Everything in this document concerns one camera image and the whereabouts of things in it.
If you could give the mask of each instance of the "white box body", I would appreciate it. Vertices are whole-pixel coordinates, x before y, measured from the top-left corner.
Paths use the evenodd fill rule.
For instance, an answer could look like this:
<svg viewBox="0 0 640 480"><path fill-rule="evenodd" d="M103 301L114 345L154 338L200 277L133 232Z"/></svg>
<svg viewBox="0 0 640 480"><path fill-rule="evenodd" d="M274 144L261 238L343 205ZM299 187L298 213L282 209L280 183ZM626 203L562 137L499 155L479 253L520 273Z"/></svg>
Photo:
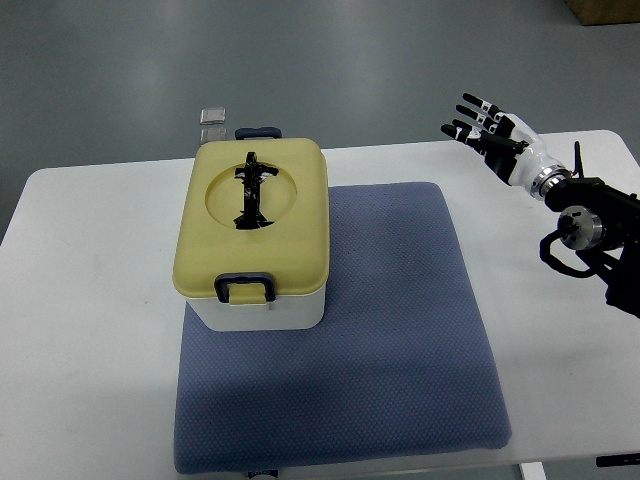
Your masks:
<svg viewBox="0 0 640 480"><path fill-rule="evenodd" d="M278 295L273 302L231 305L218 297L187 298L202 322L219 332L300 330L317 325L324 315L326 284L308 295Z"/></svg>

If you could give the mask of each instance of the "robotic hand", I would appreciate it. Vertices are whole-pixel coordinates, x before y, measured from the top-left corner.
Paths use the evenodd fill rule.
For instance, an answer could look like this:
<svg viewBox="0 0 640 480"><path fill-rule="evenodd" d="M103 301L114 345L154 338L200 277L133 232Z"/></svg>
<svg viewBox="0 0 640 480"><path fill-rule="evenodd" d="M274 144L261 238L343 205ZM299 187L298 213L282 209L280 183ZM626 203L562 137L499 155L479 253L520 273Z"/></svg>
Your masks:
<svg viewBox="0 0 640 480"><path fill-rule="evenodd" d="M575 143L575 171L550 157L543 140L516 115L465 93L456 110L477 125L453 120L442 132L484 156L487 166L507 185L523 187L532 197L560 212L558 228L540 242L540 258L554 270L577 278L598 275L607 285L607 304L640 317L640 295L634 288L640 269L640 201L584 178L580 145ZM551 244L560 239L589 268L576 270L554 257ZM606 253L622 247L620 258Z"/></svg>

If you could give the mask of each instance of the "robot finger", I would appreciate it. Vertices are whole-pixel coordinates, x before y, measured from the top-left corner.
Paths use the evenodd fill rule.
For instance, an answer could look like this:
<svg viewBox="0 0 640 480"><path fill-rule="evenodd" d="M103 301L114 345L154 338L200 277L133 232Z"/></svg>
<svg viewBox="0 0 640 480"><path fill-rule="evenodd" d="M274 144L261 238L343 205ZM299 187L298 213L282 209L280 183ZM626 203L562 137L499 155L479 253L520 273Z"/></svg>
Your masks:
<svg viewBox="0 0 640 480"><path fill-rule="evenodd" d="M498 122L504 115L504 112L500 110L500 108L496 105L493 105L481 98L476 97L475 95L471 95L470 93L463 93L462 99L465 102L469 102L471 105L478 107L482 112L489 115L494 121Z"/></svg>
<svg viewBox="0 0 640 480"><path fill-rule="evenodd" d="M466 107L464 105L456 105L456 110L471 118L474 122L479 125L482 125L488 132L494 133L498 127L498 124L493 121L493 119L487 115L483 115L481 113L477 113L474 110Z"/></svg>
<svg viewBox="0 0 640 480"><path fill-rule="evenodd" d="M460 126L443 125L440 130L445 135L470 146L476 151L519 155L524 149L522 143L484 132L477 127L468 129Z"/></svg>

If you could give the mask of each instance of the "storage box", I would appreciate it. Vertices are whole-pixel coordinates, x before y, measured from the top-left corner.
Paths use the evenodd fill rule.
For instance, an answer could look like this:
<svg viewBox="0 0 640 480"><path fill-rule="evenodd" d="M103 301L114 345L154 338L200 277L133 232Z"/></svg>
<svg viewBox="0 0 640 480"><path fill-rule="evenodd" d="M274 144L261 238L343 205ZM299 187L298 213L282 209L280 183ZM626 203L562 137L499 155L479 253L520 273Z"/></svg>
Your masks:
<svg viewBox="0 0 640 480"><path fill-rule="evenodd" d="M565 0L583 25L640 22L638 0Z"/></svg>
<svg viewBox="0 0 640 480"><path fill-rule="evenodd" d="M326 162L307 139L212 142L196 155L173 282L211 329L310 328L329 275Z"/></svg>

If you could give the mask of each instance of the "blue cushion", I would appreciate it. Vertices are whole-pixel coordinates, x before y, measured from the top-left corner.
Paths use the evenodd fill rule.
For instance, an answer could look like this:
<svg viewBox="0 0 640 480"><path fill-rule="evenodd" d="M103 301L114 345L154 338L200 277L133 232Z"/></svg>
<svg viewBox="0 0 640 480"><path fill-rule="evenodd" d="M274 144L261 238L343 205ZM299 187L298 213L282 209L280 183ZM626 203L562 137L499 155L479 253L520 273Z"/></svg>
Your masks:
<svg viewBox="0 0 640 480"><path fill-rule="evenodd" d="M187 305L181 473L506 445L491 347L440 189L330 189L331 267L309 330L214 332Z"/></svg>

